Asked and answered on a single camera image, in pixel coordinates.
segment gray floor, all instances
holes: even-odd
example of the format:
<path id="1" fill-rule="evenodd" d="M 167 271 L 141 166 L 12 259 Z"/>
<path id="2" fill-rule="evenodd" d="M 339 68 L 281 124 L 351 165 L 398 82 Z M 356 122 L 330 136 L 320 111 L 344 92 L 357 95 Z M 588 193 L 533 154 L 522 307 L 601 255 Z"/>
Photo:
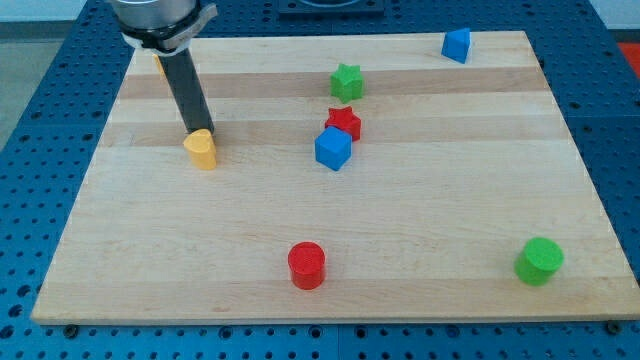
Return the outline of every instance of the gray floor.
<path id="1" fill-rule="evenodd" d="M 57 39 L 0 42 L 0 151 L 61 44 Z"/>

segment wooden board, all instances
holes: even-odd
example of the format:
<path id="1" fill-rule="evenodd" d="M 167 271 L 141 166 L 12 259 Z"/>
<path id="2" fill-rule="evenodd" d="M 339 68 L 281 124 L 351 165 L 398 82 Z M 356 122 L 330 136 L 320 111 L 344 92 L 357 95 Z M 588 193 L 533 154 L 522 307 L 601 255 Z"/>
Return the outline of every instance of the wooden board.
<path id="1" fill-rule="evenodd" d="M 42 324 L 485 322 L 638 318 L 640 291 L 522 32 L 194 40 L 218 168 L 194 168 L 177 107 L 136 52 L 32 317 Z M 360 64 L 362 140 L 314 161 L 329 74 Z M 566 261 L 513 262 L 533 236 Z M 327 280 L 287 253 L 313 240 Z"/>

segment red star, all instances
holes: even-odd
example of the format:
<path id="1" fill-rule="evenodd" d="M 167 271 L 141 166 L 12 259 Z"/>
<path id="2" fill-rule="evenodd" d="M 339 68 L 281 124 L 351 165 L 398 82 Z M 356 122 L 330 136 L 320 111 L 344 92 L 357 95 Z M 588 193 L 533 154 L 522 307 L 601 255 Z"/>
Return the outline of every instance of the red star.
<path id="1" fill-rule="evenodd" d="M 360 140 L 362 121 L 353 113 L 351 106 L 343 109 L 329 109 L 329 119 L 324 123 L 325 129 L 329 126 L 336 127 L 351 135 L 353 141 Z"/>

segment blue cube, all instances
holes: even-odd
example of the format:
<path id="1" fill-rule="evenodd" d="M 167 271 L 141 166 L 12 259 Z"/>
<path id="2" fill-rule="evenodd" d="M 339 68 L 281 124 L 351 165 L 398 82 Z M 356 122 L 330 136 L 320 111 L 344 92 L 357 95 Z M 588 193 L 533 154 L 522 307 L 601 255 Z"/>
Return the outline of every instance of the blue cube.
<path id="1" fill-rule="evenodd" d="M 351 157 L 351 135 L 333 126 L 316 138 L 316 161 L 338 171 Z"/>
<path id="2" fill-rule="evenodd" d="M 442 56 L 464 64 L 467 61 L 470 45 L 471 31 L 469 28 L 448 32 L 444 36 Z"/>

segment blue perforated table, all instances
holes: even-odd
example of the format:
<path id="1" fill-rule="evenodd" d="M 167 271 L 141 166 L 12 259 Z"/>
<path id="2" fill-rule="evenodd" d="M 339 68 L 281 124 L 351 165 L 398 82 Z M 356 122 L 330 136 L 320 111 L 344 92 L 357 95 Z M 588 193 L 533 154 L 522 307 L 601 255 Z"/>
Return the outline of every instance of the blue perforated table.
<path id="1" fill-rule="evenodd" d="M 281 20 L 266 0 L 218 6 L 201 36 L 525 30 L 640 276 L 640 86 L 587 1 L 387 0 L 383 17 Z M 34 324 L 29 313 L 131 54 L 108 4 L 89 0 L 0 154 L 0 359 L 640 358 L 640 322 L 81 327 L 74 338 Z"/>

